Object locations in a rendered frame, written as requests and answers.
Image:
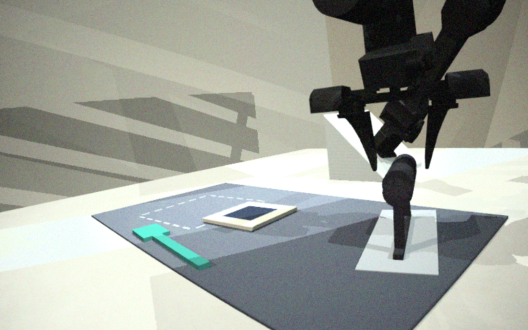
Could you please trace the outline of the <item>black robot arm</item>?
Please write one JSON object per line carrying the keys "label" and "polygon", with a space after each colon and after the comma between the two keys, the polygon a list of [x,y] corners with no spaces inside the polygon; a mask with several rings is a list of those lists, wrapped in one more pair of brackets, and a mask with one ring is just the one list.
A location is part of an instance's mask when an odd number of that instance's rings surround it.
{"label": "black robot arm", "polygon": [[[506,0],[445,0],[442,28],[434,41],[432,32],[402,32],[403,41],[388,47],[372,47],[359,58],[365,92],[389,87],[414,89],[421,82],[441,80],[468,37],[483,31],[501,14]],[[415,25],[413,0],[313,0],[319,12],[362,25],[363,32],[385,25]],[[416,26],[416,25],[415,25]],[[411,34],[414,33],[412,36]],[[387,102],[380,119],[384,124],[374,136],[381,158],[394,152],[404,140],[413,143],[428,114],[429,98]]]}

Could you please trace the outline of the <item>white tile with dark square top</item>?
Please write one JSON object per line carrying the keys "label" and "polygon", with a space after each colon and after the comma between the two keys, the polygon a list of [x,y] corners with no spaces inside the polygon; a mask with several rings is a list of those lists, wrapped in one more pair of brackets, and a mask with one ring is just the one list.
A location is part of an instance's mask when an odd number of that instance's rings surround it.
{"label": "white tile with dark square top", "polygon": [[246,202],[203,218],[203,222],[253,231],[295,211],[295,206]]}

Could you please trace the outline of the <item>teal t-shaped flat piece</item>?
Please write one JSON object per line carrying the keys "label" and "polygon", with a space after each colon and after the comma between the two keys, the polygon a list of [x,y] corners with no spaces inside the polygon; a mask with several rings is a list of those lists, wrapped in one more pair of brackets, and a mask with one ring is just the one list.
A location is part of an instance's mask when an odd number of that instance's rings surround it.
{"label": "teal t-shaped flat piece", "polygon": [[168,238],[167,236],[171,235],[170,231],[158,224],[136,228],[133,234],[144,242],[154,240],[197,270],[211,267],[209,260]]}

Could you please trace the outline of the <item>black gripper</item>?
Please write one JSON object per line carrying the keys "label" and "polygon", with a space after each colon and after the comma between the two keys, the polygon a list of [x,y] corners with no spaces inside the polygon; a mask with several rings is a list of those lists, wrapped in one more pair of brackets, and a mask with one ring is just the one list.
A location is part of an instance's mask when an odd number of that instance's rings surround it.
{"label": "black gripper", "polygon": [[[385,25],[370,29],[364,33],[364,50],[372,47],[388,47],[403,41],[402,32],[414,30],[409,23]],[[414,89],[401,90],[389,87],[390,92],[377,93],[351,90],[340,85],[322,89],[313,89],[309,97],[310,114],[339,111],[338,119],[346,119],[359,137],[373,171],[377,171],[377,150],[373,132],[371,112],[365,111],[366,104],[429,98],[426,146],[424,153],[425,169],[429,169],[434,153],[437,136],[449,109],[458,108],[457,99],[480,98],[490,96],[488,73],[482,69],[448,72],[445,80],[421,82],[416,78]]]}

